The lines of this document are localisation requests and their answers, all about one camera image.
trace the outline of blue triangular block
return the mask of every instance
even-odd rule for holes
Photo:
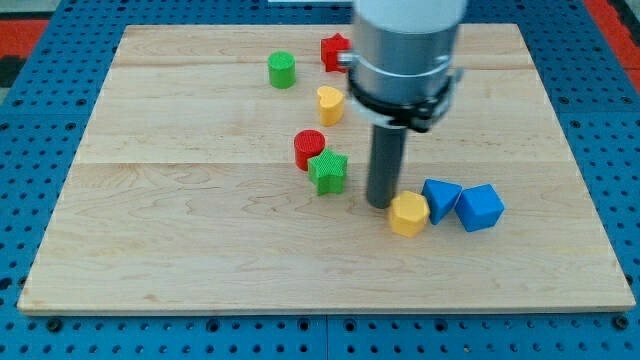
[[[427,179],[422,188],[422,196],[427,198],[429,204],[429,220],[437,225],[456,205],[462,192],[462,186],[445,181]]]

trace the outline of blue pegboard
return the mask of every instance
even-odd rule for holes
[[[0,107],[0,358],[638,357],[640,312],[29,318],[15,303],[127,24],[343,24],[349,6],[65,0]],[[517,23],[623,270],[640,283],[640,99],[580,1],[470,1]]]

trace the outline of yellow hexagonal block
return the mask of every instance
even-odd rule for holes
[[[335,125],[344,114],[344,94],[331,86],[320,86],[317,93],[320,123],[324,126]]]
[[[389,209],[391,230],[412,238],[424,229],[429,213],[429,205],[424,196],[403,191],[391,200]]]

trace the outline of blue block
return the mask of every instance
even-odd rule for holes
[[[464,190],[456,205],[456,213],[468,232],[494,226],[503,211],[504,203],[490,184]]]
[[[444,181],[427,179],[422,187],[422,196],[429,203],[429,220],[433,225],[438,225],[451,209],[456,205],[462,192],[462,186]]]

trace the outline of red star block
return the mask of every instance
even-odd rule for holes
[[[338,65],[338,53],[349,50],[349,48],[351,48],[351,41],[342,37],[340,33],[336,33],[330,38],[320,40],[320,58],[324,63],[325,71],[347,72],[347,69]]]

